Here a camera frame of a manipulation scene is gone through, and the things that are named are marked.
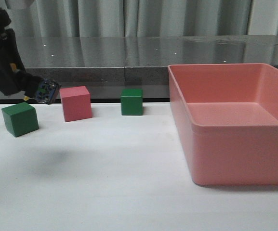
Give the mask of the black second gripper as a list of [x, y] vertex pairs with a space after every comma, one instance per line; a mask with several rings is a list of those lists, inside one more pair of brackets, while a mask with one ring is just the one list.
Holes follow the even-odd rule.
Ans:
[[43, 78], [24, 71], [15, 32], [7, 27], [10, 23], [8, 13], [0, 8], [0, 92], [8, 96], [23, 91], [25, 96], [36, 98]]

